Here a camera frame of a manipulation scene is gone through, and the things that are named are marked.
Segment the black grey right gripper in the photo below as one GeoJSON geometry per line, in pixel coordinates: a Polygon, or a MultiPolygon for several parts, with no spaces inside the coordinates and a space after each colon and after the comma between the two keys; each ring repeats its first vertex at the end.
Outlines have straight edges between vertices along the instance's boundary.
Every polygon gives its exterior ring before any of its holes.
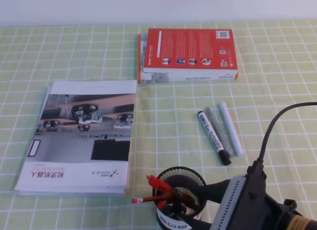
{"type": "Polygon", "coordinates": [[[265,174],[247,174],[198,188],[198,197],[220,204],[213,223],[176,214],[193,230],[286,230],[297,203],[278,203],[266,193],[265,174]]]}

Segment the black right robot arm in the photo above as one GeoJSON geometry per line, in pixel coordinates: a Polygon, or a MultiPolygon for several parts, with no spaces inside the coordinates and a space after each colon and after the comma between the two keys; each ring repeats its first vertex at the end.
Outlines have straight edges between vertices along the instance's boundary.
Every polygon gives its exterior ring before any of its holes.
{"type": "Polygon", "coordinates": [[[296,211],[295,200],[280,204],[266,193],[266,183],[257,175],[238,175],[220,183],[201,186],[194,194],[219,203],[212,223],[183,213],[176,216],[194,230],[315,230],[317,222],[296,211]]]}

